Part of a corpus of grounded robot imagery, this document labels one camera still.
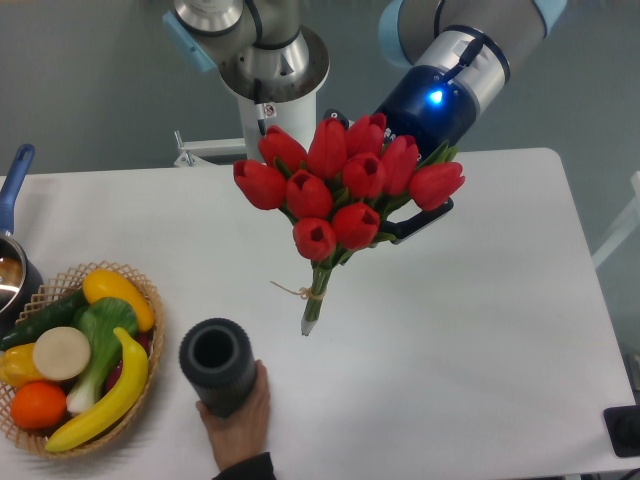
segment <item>black sleeve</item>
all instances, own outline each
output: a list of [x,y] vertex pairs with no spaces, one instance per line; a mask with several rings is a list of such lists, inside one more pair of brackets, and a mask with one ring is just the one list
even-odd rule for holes
[[236,463],[213,480],[276,480],[269,452]]

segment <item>white table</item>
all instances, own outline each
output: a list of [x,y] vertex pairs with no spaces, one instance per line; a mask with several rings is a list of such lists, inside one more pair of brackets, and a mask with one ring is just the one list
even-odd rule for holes
[[560,159],[533,149],[459,160],[467,183],[454,210],[334,272],[308,338],[304,302],[269,283],[309,285],[308,262],[284,216],[254,209],[230,167],[27,178],[16,238],[43,275],[130,263],[163,296],[167,342],[133,432],[67,463],[2,441],[2,477],[213,476],[177,354],[186,331],[214,316],[240,323],[269,368],[280,480],[640,466],[615,457],[602,419],[633,396]]

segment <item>red tulip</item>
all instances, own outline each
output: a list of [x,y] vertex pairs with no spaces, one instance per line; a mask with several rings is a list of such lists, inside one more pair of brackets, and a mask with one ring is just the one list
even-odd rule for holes
[[284,202],[287,182],[275,168],[255,160],[241,160],[233,164],[233,178],[256,208],[272,210]]
[[438,208],[464,183],[462,165],[439,163],[418,170],[409,182],[411,198],[423,210]]
[[384,193],[400,195],[407,189],[409,180],[418,164],[418,147],[413,137],[403,135],[389,144],[380,159],[386,177]]
[[347,130],[347,154],[349,158],[358,153],[366,152],[380,155],[386,126],[387,117],[382,113],[360,117]]
[[335,177],[347,163],[347,141],[342,123],[335,118],[320,122],[309,147],[307,165],[315,176]]
[[303,218],[293,226],[293,240],[300,255],[321,262],[336,248],[336,234],[321,218]]
[[382,192],[385,169],[373,153],[360,153],[342,169],[342,184],[352,197],[375,198]]
[[380,216],[362,202],[341,208],[331,222],[336,238],[345,248],[359,250],[371,245],[380,227]]
[[258,150],[270,167],[275,167],[276,157],[282,160],[291,173],[300,168],[300,163],[307,160],[306,150],[277,125],[267,130],[267,135],[258,142]]
[[329,215],[333,207],[331,192],[318,177],[298,170],[287,181],[287,207],[296,218]]

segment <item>bok choy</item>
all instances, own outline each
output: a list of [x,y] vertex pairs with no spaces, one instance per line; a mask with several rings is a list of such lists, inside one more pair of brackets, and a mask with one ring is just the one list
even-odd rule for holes
[[116,298],[103,298],[91,305],[74,324],[89,340],[91,360],[67,395],[67,410],[72,415],[91,408],[101,397],[109,373],[122,356],[120,342],[113,333],[124,328],[135,337],[138,322],[133,308]]

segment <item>gray floor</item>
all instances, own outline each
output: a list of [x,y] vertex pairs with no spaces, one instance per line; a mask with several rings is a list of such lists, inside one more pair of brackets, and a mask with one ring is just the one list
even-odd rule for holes
[[[319,112],[373,111],[404,73],[377,46],[387,1],[302,4],[304,23],[331,55]],[[185,140],[241,136],[235,100],[217,74],[190,70],[167,40],[160,19],[168,8],[156,0],[0,0],[0,173],[23,142],[38,149],[32,171],[48,173],[170,167],[176,128]],[[593,251],[633,195],[639,88],[640,1],[569,0],[460,147],[556,150]],[[623,353],[640,351],[638,252],[640,231],[598,272]]]

